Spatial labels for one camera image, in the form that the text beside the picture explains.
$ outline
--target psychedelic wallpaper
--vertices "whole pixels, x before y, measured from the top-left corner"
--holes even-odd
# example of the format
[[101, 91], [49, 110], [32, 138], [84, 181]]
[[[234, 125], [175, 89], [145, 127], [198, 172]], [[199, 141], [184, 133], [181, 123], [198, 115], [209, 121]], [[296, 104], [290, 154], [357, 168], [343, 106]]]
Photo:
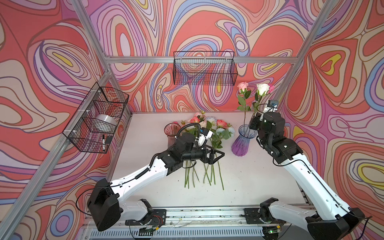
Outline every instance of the psychedelic wallpaper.
[[365, 240], [384, 239], [383, 39], [383, 1], [339, 1], [281, 109], [288, 137], [317, 172], [351, 207], [373, 216]]
[[[109, 56], [173, 56], [174, 51], [233, 50], [236, 56], [296, 56], [322, 0], [98, 0], [86, 10]], [[232, 86], [175, 86], [173, 64], [111, 68], [135, 112], [234, 111]], [[237, 83], [277, 87], [289, 64], [239, 63]]]
[[[0, 221], [102, 76], [70, 1], [0, 1]], [[79, 192], [104, 177], [108, 154], [70, 145], [16, 230], [16, 239], [73, 239], [84, 216]]]

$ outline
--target black wire basket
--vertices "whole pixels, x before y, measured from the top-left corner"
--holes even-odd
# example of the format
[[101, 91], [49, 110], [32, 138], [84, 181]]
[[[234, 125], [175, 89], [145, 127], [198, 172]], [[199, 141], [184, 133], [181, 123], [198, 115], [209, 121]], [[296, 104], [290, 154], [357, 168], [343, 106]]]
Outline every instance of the black wire basket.
[[128, 98], [118, 89], [99, 87], [67, 138], [81, 152], [106, 153]]
[[175, 51], [173, 54], [175, 85], [235, 85], [237, 67], [233, 51]]

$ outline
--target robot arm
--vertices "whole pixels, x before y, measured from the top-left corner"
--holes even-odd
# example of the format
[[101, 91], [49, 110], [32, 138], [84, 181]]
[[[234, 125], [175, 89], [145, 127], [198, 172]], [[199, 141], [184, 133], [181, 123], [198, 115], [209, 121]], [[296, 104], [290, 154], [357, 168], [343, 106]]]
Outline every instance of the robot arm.
[[321, 178], [301, 148], [284, 137], [285, 120], [280, 113], [256, 114], [250, 128], [258, 131], [258, 142], [285, 168], [316, 207], [301, 209], [271, 198], [260, 204], [261, 219], [281, 219], [308, 231], [315, 240], [338, 240], [349, 234], [365, 218], [359, 208], [351, 208]]
[[[190, 133], [180, 133], [187, 127], [197, 125], [199, 139]], [[212, 132], [201, 128], [198, 123], [185, 125], [177, 134], [176, 142], [162, 153], [155, 154], [151, 162], [123, 178], [107, 182], [98, 181], [87, 201], [87, 207], [99, 231], [113, 226], [120, 219], [137, 220], [146, 224], [152, 217], [152, 207], [145, 200], [126, 201], [134, 192], [160, 178], [163, 178], [183, 166], [184, 161], [201, 160], [203, 163], [214, 164], [224, 156], [223, 152], [206, 145]]]

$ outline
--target vase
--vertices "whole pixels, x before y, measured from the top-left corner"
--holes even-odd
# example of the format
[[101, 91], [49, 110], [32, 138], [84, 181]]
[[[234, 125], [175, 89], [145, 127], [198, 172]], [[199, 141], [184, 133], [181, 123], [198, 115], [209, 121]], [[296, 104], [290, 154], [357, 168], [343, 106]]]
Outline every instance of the vase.
[[170, 123], [164, 128], [164, 133], [167, 135], [168, 138], [168, 147], [172, 146], [176, 142], [176, 134], [180, 130], [180, 125], [177, 123]]
[[239, 136], [232, 144], [232, 152], [236, 156], [242, 157], [247, 154], [249, 141], [256, 137], [256, 130], [249, 129], [248, 124], [239, 127]]

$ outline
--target white table surface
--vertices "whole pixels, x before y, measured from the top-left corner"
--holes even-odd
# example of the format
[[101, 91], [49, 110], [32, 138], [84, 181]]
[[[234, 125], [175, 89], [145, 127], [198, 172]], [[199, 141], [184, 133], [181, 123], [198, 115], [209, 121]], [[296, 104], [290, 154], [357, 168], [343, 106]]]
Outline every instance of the white table surface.
[[[122, 178], [149, 164], [155, 153], [167, 149], [164, 127], [192, 116], [191, 113], [133, 114], [112, 179]], [[222, 190], [217, 164], [216, 185], [212, 183], [210, 186], [207, 180], [202, 183], [205, 171], [203, 163], [198, 161], [195, 169], [200, 182], [195, 177], [195, 188], [192, 175], [189, 189], [184, 188], [185, 169], [179, 169], [137, 191], [129, 201], [144, 198], [152, 207], [257, 205], [271, 197], [288, 204], [305, 203], [294, 178], [284, 168], [274, 166], [272, 157], [255, 139], [250, 141], [245, 156], [237, 157], [232, 153], [231, 145], [238, 136], [237, 130], [243, 124], [244, 114], [207, 113], [206, 116], [223, 119], [236, 129], [234, 137], [222, 140], [223, 148], [220, 149], [225, 152], [219, 160], [225, 190]]]

